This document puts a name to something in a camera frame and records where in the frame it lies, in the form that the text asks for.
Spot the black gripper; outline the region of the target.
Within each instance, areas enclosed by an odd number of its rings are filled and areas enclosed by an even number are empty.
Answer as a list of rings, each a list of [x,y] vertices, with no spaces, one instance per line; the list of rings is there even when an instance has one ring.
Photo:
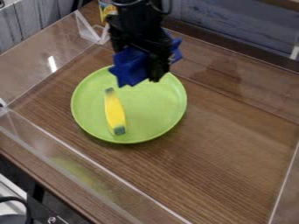
[[[169,71],[170,38],[161,27],[169,14],[161,5],[116,5],[116,15],[106,17],[109,37],[116,53],[126,46],[148,52],[148,79],[157,82]]]

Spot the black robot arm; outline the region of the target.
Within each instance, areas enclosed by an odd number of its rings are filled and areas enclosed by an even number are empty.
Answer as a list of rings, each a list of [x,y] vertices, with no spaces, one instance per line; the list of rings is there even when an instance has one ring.
[[[145,54],[144,70],[146,79],[157,82],[169,72],[172,39],[161,22],[169,14],[161,0],[112,0],[116,14],[106,16],[109,37],[114,53],[128,47]]]

